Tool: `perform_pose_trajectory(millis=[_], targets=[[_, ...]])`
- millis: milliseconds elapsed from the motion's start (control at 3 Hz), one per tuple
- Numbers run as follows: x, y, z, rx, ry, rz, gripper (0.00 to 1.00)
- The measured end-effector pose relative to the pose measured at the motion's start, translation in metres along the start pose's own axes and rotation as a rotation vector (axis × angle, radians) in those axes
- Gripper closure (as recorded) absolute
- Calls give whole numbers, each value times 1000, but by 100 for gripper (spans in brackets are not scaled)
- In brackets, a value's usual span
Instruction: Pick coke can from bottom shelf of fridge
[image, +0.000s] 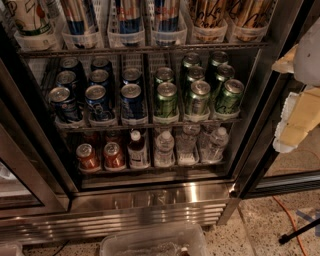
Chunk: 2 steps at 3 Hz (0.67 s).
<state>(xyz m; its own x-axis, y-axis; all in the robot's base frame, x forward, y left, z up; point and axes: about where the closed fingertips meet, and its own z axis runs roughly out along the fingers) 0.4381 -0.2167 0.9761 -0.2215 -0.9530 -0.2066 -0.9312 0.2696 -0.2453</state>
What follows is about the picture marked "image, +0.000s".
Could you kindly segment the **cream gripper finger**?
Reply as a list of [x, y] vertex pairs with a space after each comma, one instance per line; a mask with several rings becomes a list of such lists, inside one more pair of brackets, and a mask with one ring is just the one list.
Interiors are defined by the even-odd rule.
[[290, 92], [280, 117], [273, 148], [279, 153], [289, 153], [320, 123], [320, 88], [307, 87], [300, 93]]
[[293, 61], [298, 45], [294, 45], [284, 56], [275, 61], [272, 70], [281, 74], [294, 73]]

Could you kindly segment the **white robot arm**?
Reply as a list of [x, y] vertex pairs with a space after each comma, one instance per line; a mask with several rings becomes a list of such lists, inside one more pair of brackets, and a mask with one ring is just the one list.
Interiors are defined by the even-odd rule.
[[289, 93], [274, 134], [273, 148], [289, 153], [320, 123], [320, 18], [272, 69], [292, 73], [296, 81], [307, 86], [300, 93]]

